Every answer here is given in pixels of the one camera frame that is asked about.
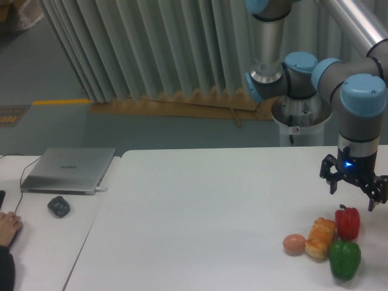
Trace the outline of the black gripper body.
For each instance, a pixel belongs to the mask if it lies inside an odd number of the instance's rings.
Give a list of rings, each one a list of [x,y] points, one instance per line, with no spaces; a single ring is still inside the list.
[[[368,156],[352,156],[351,149],[338,148],[333,181],[345,181],[353,185],[370,185],[375,178],[377,151]]]

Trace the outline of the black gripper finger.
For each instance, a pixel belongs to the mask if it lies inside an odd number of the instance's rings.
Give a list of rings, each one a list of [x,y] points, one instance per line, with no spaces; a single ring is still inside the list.
[[[368,211],[372,212],[377,204],[387,202],[387,175],[374,176],[360,183],[361,190],[368,196]]]
[[[330,186],[330,194],[334,194],[337,190],[337,183],[344,179],[344,173],[341,172],[331,172],[331,168],[335,167],[337,164],[337,159],[328,154],[321,162],[321,168],[319,176],[322,179],[325,179],[328,185]]]

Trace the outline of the black sleeved forearm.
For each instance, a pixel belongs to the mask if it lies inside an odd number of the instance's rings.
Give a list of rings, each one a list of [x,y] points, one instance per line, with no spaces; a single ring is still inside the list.
[[[1,246],[1,291],[13,291],[15,285],[15,262],[9,247]]]

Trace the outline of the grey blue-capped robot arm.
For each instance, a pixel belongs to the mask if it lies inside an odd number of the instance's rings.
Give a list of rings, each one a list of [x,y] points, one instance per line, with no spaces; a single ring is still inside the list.
[[[262,31],[255,62],[246,73],[252,98],[261,102],[287,96],[319,112],[325,101],[340,115],[338,153],[326,156],[320,177],[330,192],[338,181],[360,188],[369,210],[387,202],[387,176],[375,174],[381,123],[387,105],[387,29],[361,1],[323,1],[322,5],[364,55],[358,62],[335,58],[317,61],[295,52],[280,60],[284,20],[292,1],[246,1],[246,9]]]

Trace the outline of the person's hand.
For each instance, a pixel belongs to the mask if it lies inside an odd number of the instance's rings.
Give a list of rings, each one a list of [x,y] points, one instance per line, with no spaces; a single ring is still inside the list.
[[[18,216],[15,212],[1,212],[0,245],[8,247],[12,243],[16,233],[21,229],[22,225],[23,223],[21,221],[21,217]]]

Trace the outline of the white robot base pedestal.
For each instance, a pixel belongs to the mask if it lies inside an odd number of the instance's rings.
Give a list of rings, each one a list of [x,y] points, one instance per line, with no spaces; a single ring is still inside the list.
[[[332,116],[331,106],[320,95],[307,99],[280,96],[272,105],[281,147],[310,147],[324,144],[324,128]]]

